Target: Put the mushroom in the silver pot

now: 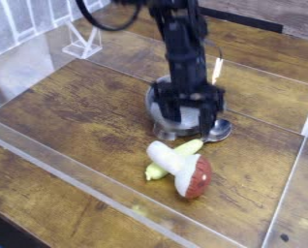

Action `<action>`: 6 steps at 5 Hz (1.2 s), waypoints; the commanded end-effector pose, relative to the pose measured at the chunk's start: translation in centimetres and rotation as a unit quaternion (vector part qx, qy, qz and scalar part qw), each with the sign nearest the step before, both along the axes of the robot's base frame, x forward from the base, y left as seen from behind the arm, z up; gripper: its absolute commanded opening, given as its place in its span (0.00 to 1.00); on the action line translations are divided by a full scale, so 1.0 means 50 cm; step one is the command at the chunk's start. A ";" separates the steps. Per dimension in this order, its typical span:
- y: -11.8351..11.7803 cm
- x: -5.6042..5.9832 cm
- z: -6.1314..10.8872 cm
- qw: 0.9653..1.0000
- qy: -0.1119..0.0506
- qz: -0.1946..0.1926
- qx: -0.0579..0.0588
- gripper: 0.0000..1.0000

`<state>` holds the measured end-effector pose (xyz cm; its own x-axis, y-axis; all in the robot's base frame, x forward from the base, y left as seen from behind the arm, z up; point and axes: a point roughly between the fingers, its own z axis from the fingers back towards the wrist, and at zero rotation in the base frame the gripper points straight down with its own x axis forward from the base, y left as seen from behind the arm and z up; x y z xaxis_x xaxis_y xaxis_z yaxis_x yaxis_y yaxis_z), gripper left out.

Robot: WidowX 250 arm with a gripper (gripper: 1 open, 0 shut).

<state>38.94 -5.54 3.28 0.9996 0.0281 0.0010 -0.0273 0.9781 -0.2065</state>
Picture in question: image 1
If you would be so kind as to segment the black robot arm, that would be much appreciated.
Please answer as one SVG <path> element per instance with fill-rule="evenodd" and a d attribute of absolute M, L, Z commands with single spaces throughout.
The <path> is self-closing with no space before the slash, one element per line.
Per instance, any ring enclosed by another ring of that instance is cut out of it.
<path fill-rule="evenodd" d="M 150 10 L 164 41 L 170 74 L 154 82 L 147 95 L 156 127 L 174 135 L 207 137 L 218 114 L 224 111 L 226 90 L 207 77 L 208 28 L 199 12 L 199 0 L 112 1 Z"/>

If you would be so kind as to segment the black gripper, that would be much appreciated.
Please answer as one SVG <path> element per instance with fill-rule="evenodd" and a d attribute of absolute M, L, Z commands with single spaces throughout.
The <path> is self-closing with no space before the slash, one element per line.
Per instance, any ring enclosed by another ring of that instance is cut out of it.
<path fill-rule="evenodd" d="M 215 125 L 216 111 L 224 109 L 226 90 L 207 80 L 203 56 L 168 56 L 170 78 L 158 79 L 152 86 L 154 101 L 166 119 L 182 122 L 182 107 L 200 108 L 199 131 L 207 138 Z"/>

